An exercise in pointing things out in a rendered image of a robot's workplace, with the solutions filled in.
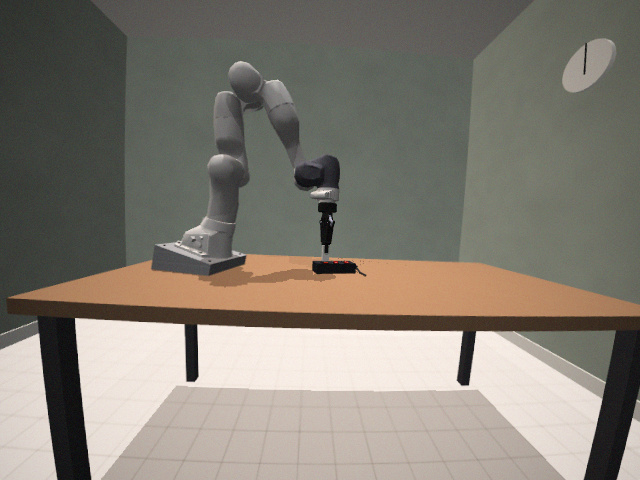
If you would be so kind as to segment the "black power strip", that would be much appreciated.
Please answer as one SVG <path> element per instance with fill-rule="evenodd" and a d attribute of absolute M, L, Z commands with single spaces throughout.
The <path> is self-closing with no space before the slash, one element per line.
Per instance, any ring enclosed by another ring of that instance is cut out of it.
<path fill-rule="evenodd" d="M 361 273 L 357 267 L 351 261 L 312 261 L 312 270 L 316 274 L 356 273 L 356 269 Z"/>

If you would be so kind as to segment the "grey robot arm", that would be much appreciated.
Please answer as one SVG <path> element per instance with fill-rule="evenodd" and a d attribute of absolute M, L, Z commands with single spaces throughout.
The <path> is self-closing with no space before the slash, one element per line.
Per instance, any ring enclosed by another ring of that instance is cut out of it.
<path fill-rule="evenodd" d="M 214 137 L 219 155 L 213 156 L 207 165 L 212 185 L 207 217 L 200 226 L 185 232 L 182 241 L 174 244 L 200 257 L 232 257 L 239 188 L 249 182 L 243 122 L 245 109 L 250 113 L 265 107 L 286 148 L 296 174 L 294 184 L 299 190 L 309 191 L 316 186 L 317 191 L 311 193 L 312 199 L 320 203 L 339 201 L 339 161 L 326 154 L 306 161 L 300 146 L 297 111 L 284 84 L 279 80 L 265 81 L 249 63 L 241 61 L 230 67 L 228 78 L 234 91 L 218 93 L 214 105 Z"/>

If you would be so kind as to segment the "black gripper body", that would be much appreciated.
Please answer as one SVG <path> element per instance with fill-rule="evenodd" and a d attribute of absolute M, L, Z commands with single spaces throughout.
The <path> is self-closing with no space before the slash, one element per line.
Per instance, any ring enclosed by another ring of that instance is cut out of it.
<path fill-rule="evenodd" d="M 322 212 L 325 211 L 325 212 Z M 318 204 L 318 212 L 322 212 L 322 217 L 325 217 L 325 226 L 327 226 L 327 222 L 329 220 L 329 215 L 333 218 L 332 213 L 337 212 L 337 204 L 336 203 L 319 203 Z"/>

